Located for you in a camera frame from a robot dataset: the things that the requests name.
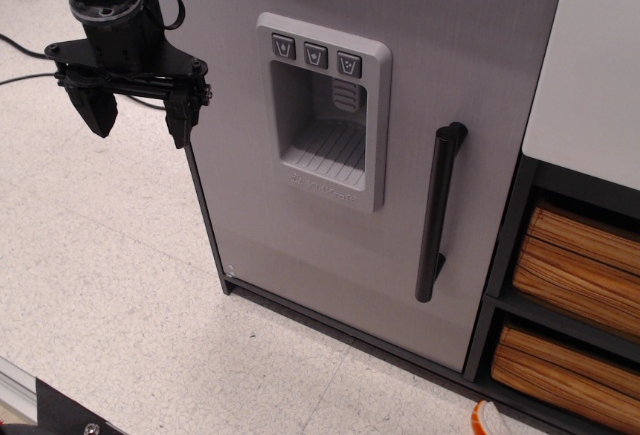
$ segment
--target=dispenser button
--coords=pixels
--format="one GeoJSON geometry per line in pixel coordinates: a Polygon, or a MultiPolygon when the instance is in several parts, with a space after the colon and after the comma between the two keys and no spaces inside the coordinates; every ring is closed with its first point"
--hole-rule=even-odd
{"type": "Polygon", "coordinates": [[[307,65],[313,65],[314,67],[324,68],[326,70],[329,66],[328,56],[327,47],[304,42],[304,61],[307,62],[307,65]]]}
{"type": "Polygon", "coordinates": [[[338,72],[353,78],[362,78],[362,58],[338,52],[338,72]]]}
{"type": "Polygon", "coordinates": [[[296,59],[296,41],[293,38],[278,35],[276,33],[271,37],[273,42],[273,53],[279,57],[288,58],[289,60],[296,59]]]}

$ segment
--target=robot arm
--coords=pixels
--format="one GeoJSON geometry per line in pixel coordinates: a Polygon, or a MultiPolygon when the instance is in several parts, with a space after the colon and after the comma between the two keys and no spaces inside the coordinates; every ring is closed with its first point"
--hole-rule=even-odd
{"type": "Polygon", "coordinates": [[[176,148],[190,142],[200,107],[208,105],[207,64],[173,47],[165,30],[184,20],[178,0],[177,20],[165,26],[158,0],[69,0],[86,39],[54,43],[45,55],[56,62],[58,85],[89,128],[106,137],[118,114],[114,94],[164,102],[169,133],[176,148]]]}

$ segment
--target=white floor tile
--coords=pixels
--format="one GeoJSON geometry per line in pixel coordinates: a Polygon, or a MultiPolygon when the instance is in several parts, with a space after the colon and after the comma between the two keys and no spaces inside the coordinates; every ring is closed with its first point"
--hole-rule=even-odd
{"type": "Polygon", "coordinates": [[[12,184],[0,178],[0,199],[5,193],[11,190],[12,187],[12,184]]]}
{"type": "MultiPolygon", "coordinates": [[[[68,0],[0,0],[0,20],[0,32],[36,52],[55,41],[84,36],[68,0]]],[[[41,72],[55,72],[55,64],[0,42],[0,80],[41,72]]],[[[0,86],[0,179],[15,183],[38,173],[83,125],[60,92],[64,89],[53,77],[0,86]]]]}
{"type": "Polygon", "coordinates": [[[132,434],[300,433],[348,345],[16,189],[0,356],[132,434]]]}
{"type": "Polygon", "coordinates": [[[173,145],[164,113],[126,99],[118,106],[109,137],[83,127],[24,184],[170,256],[215,270],[186,156],[173,145]]]}

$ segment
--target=refrigerator door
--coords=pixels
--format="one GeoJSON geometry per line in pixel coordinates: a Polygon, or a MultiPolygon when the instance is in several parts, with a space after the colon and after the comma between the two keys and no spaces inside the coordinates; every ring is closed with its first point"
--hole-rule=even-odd
{"type": "Polygon", "coordinates": [[[169,39],[210,67],[214,97],[192,145],[225,272],[461,371],[558,0],[184,1],[186,23],[169,39]],[[261,32],[264,13],[296,23],[261,32]],[[314,38],[304,23],[327,31],[314,38]],[[260,38],[265,34],[280,37],[280,54],[276,42],[260,38]],[[344,69],[352,72],[359,58],[363,80],[370,66],[366,44],[352,46],[351,37],[389,50],[380,63],[388,63],[390,86],[377,92],[388,96],[369,106],[387,113],[381,117],[387,126],[376,132],[386,140],[375,148],[385,150],[383,196],[362,209],[335,200],[338,185],[316,185],[337,193],[327,196],[283,182],[289,152],[280,157],[274,149],[281,142],[274,107],[300,112],[305,100],[316,100],[309,90],[317,95],[331,86],[324,75],[307,73],[304,37],[312,38],[315,53],[328,49],[330,71],[338,52],[352,56],[343,72],[331,72],[339,81],[349,80],[344,69]],[[299,58],[274,58],[265,69],[265,46],[274,57],[290,56],[291,40],[299,58]],[[452,122],[464,124],[468,135],[450,181],[440,244],[446,263],[431,301],[420,303],[415,291],[434,142],[452,122]]]}

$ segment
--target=ice dispenser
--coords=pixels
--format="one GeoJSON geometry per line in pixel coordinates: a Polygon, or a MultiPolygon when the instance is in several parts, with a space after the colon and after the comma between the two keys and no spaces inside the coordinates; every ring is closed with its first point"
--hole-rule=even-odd
{"type": "Polygon", "coordinates": [[[263,13],[258,49],[282,183],[364,212],[383,203],[391,52],[263,13]]]}

